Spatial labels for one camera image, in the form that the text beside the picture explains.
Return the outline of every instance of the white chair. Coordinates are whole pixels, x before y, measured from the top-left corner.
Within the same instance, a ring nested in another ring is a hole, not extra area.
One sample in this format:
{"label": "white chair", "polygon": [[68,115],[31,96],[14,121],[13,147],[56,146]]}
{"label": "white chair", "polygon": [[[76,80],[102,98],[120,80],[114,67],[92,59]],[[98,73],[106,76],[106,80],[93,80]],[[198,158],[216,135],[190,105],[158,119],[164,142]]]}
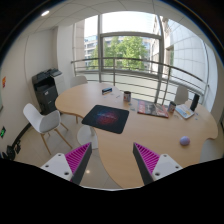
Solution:
{"label": "white chair", "polygon": [[174,102],[177,105],[184,104],[188,100],[188,90],[185,86],[178,86]]}
{"label": "white chair", "polygon": [[51,130],[56,131],[60,135],[60,137],[72,148],[72,146],[65,140],[65,138],[61,135],[61,133],[57,129],[57,127],[61,124],[65,129],[68,130],[68,128],[65,127],[65,125],[61,123],[61,117],[58,110],[55,110],[51,112],[50,114],[43,116],[32,104],[28,103],[23,109],[23,114],[25,115],[27,120],[30,122],[30,124],[33,126],[33,128],[37,132],[40,133],[49,153],[50,153],[50,150],[44,139],[44,135],[46,133],[49,134],[49,131]]}
{"label": "white chair", "polygon": [[88,83],[85,76],[75,76],[71,79],[70,87],[78,86]]}

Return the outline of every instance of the book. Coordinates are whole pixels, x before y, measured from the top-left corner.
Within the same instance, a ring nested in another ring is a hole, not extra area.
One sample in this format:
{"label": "book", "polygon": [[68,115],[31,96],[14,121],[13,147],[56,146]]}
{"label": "book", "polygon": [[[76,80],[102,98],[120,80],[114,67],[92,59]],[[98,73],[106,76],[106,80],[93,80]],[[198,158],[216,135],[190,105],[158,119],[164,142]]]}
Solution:
{"label": "book", "polygon": [[186,104],[176,106],[175,111],[177,111],[185,119],[191,117],[194,114],[194,112],[189,109]]}
{"label": "book", "polygon": [[145,100],[138,100],[138,111],[139,114],[152,115],[157,117],[168,118],[167,108],[159,103],[153,103]]}

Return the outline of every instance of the table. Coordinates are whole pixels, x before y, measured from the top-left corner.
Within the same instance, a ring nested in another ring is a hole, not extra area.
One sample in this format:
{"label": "table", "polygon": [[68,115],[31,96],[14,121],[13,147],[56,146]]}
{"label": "table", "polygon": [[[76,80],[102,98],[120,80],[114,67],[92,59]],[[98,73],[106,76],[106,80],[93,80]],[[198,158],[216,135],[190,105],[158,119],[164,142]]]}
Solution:
{"label": "table", "polygon": [[[112,93],[102,95],[102,89],[112,87]],[[94,128],[99,155],[109,176],[123,189],[144,186],[133,154],[133,143],[139,143],[158,154],[168,154],[183,168],[199,163],[201,149],[206,139],[215,139],[218,128],[213,116],[200,104],[188,120],[181,119],[177,112],[169,118],[160,118],[137,113],[137,100],[131,100],[135,111],[130,110],[121,134]],[[87,83],[70,88],[58,96],[57,109],[65,114],[84,118],[95,105],[130,109],[123,101],[123,93],[115,86],[105,83]],[[188,146],[182,146],[182,136],[190,138]]]}

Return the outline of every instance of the cup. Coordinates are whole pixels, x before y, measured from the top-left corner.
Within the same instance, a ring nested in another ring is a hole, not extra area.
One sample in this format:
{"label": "cup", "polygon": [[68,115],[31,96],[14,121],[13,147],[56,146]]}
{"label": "cup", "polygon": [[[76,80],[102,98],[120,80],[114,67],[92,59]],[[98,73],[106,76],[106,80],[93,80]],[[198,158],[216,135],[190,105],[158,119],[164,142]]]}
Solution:
{"label": "cup", "polygon": [[124,101],[127,101],[127,102],[131,101],[131,92],[124,91]]}
{"label": "cup", "polygon": [[168,107],[167,111],[173,113],[175,108],[176,108],[176,104],[173,101],[170,101],[170,104],[169,104],[169,107]]}

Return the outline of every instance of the sign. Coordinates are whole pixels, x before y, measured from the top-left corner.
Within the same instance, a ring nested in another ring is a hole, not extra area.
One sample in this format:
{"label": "sign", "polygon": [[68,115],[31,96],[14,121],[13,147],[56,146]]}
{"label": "sign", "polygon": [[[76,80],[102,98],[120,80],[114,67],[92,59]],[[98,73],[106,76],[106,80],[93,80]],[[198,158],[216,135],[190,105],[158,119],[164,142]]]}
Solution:
{"label": "sign", "polygon": [[6,83],[6,77],[4,77],[4,78],[2,79],[2,87],[3,87],[3,88],[5,87],[5,83]]}
{"label": "sign", "polygon": [[3,136],[5,135],[5,132],[6,132],[6,129],[5,129],[5,127],[3,126],[2,130],[1,130],[1,133],[0,133],[1,138],[3,138]]}

